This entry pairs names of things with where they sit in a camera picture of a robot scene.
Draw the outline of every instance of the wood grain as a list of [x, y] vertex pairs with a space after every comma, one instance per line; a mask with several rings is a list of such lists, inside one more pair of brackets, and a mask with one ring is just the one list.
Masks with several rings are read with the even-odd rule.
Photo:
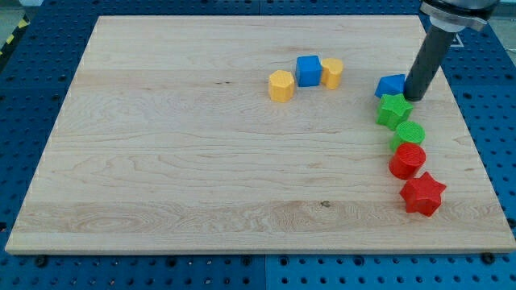
[[[432, 218], [405, 213], [373, 93], [407, 72], [423, 36], [412, 16], [100, 17], [6, 250], [514, 250], [440, 70], [410, 119], [444, 203]], [[268, 75], [308, 54], [341, 58], [341, 87], [270, 101]]]

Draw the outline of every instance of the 3d printed block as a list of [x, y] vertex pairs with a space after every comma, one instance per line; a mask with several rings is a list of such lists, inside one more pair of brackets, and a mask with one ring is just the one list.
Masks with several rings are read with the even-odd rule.
[[425, 139], [425, 130], [421, 125], [412, 121], [405, 121], [397, 125], [394, 137], [390, 142], [390, 149], [395, 152], [403, 143], [421, 144]]
[[441, 206], [444, 189], [446, 185], [435, 181], [428, 172], [408, 180], [400, 192], [406, 202], [406, 212], [418, 212], [430, 217]]
[[291, 72], [277, 70], [268, 77], [268, 95], [275, 102], [288, 102], [295, 90]]
[[328, 89], [337, 89], [340, 85], [344, 64], [341, 60], [335, 58], [327, 58], [321, 60], [322, 76], [321, 83], [326, 85]]
[[377, 91], [374, 94], [377, 97], [381, 97], [385, 94], [396, 95], [399, 93], [403, 93], [404, 85], [404, 74], [382, 77], [378, 82]]
[[317, 86], [323, 67], [318, 56], [299, 56], [296, 62], [296, 80], [300, 87]]
[[378, 106], [377, 124], [386, 125], [394, 131], [401, 122], [406, 121], [414, 107], [405, 100], [402, 93], [397, 95], [385, 94]]
[[399, 179], [413, 178], [427, 160], [425, 151], [417, 144], [403, 143], [389, 161], [389, 170]]

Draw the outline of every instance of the red cylinder block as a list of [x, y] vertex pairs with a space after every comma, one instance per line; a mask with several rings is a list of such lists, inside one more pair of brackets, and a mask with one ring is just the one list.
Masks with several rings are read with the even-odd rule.
[[427, 154], [414, 143], [400, 145], [389, 161], [389, 170], [399, 179], [408, 180], [416, 175], [427, 160]]

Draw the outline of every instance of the green star block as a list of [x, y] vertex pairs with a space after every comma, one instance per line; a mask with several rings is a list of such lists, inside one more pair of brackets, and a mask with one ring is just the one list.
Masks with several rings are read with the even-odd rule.
[[409, 118], [414, 107], [405, 100], [402, 93], [397, 95], [381, 96], [378, 106], [377, 124], [386, 125], [390, 130], [396, 130], [396, 126]]
[[405, 121], [397, 125], [396, 133], [390, 142], [390, 150], [393, 152], [403, 143], [421, 144], [425, 139], [425, 130], [421, 125], [412, 121]]

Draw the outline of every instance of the black cylindrical rod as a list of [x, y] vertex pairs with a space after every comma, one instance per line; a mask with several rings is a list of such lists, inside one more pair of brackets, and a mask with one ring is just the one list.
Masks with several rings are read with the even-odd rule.
[[437, 69], [443, 62], [455, 34], [455, 32], [447, 32], [433, 25], [430, 27], [427, 37], [425, 37], [419, 49], [418, 56], [412, 64], [409, 76], [405, 80], [403, 92], [405, 99], [412, 102], [422, 99]]

